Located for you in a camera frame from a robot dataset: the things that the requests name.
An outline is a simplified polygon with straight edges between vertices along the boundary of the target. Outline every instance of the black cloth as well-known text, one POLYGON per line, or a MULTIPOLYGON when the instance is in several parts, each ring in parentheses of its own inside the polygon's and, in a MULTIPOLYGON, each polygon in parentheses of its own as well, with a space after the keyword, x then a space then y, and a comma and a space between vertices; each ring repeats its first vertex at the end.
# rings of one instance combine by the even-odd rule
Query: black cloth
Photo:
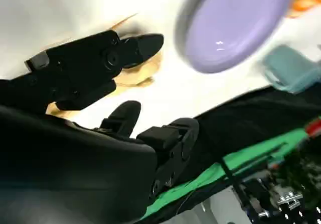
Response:
MULTIPOLYGON (((200 133, 175 186, 194 180, 221 157, 304 126, 321 115, 321 84, 293 95, 272 87, 247 93, 196 117, 200 133)), ((222 179, 164 206, 139 224, 161 223, 229 186, 222 179)))

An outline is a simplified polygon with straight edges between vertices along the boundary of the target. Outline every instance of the green tape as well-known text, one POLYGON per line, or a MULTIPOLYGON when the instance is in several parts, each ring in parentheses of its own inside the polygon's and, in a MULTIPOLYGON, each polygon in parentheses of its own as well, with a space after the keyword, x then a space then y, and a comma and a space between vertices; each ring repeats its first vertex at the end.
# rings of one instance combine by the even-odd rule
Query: green tape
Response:
MULTIPOLYGON (((289 151, 291 151, 301 140, 303 140, 306 137, 307 134, 304 131, 304 129, 296 129, 276 138, 261 142, 259 144, 245 148, 238 152, 229 154, 224 157, 224 160, 230 169, 235 169, 242 163, 249 161, 252 158, 255 158, 265 152, 268 152, 277 146, 281 146, 283 143, 286 143, 279 149, 278 152, 272 154, 272 156, 276 159, 282 158, 289 151)), ((162 207, 181 198, 189 192, 194 191, 202 186, 213 183, 214 181, 222 177, 224 174, 225 173, 221 166, 218 163, 214 163, 208 169, 203 171, 203 173, 200 174, 195 180, 184 183, 159 195, 157 200, 147 208, 147 211, 142 219, 159 211, 162 207)))

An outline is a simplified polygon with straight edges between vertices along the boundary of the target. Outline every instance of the purple plate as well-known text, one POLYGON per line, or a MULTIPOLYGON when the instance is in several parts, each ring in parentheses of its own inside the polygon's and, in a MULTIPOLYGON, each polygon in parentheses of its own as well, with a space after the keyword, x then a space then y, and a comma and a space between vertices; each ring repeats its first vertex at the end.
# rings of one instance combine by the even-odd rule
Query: purple plate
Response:
POLYGON ((187 32, 185 54, 200 72, 231 68, 250 56, 292 0, 204 0, 187 32))

